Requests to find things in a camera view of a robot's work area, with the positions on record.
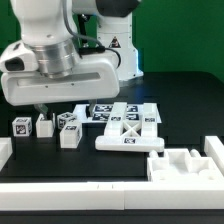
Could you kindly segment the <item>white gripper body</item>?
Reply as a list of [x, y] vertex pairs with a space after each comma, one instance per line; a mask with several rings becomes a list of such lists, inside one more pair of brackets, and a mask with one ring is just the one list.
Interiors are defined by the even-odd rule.
[[84, 55], [72, 74], [51, 79], [38, 71], [7, 72], [1, 77], [13, 106], [113, 98], [120, 91], [116, 54]]

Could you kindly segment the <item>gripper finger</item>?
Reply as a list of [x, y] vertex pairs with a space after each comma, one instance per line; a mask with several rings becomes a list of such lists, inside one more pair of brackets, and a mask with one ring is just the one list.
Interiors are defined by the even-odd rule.
[[43, 115], [45, 120], [49, 120], [49, 111], [45, 104], [35, 104], [34, 108]]
[[93, 115], [93, 109], [95, 105], [97, 104], [97, 99], [89, 100], [89, 106], [87, 107], [87, 117], [92, 117]]

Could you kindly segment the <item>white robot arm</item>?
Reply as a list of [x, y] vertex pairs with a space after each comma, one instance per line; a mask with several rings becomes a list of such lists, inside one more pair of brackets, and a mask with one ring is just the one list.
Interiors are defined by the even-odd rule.
[[113, 98], [121, 57], [77, 32], [75, 14], [124, 18], [141, 0], [10, 0], [21, 39], [0, 56], [1, 86], [13, 106]]

